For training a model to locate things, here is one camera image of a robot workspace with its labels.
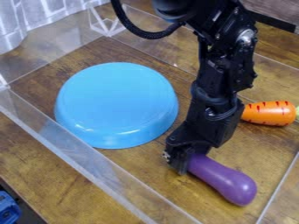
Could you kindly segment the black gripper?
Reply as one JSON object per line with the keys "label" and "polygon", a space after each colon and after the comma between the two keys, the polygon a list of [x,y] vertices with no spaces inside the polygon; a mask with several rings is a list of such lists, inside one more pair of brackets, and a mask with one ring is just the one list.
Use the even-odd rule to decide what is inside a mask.
{"label": "black gripper", "polygon": [[191,106],[184,122],[167,137],[163,158],[180,175],[195,151],[220,147],[232,137],[244,104],[237,92],[251,88],[257,74],[253,51],[257,40],[239,40],[225,50],[200,42],[200,70],[191,84]]}

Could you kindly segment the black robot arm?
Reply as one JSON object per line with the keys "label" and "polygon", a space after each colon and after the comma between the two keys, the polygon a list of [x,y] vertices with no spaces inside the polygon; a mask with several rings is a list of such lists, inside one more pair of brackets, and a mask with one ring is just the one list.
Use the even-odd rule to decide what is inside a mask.
{"label": "black robot arm", "polygon": [[153,0],[153,7],[159,17],[193,29],[200,44],[188,114],[167,137],[163,153],[169,166],[184,174],[192,156],[207,154],[233,135],[244,110],[237,92],[251,88],[257,77],[257,28],[239,0]]}

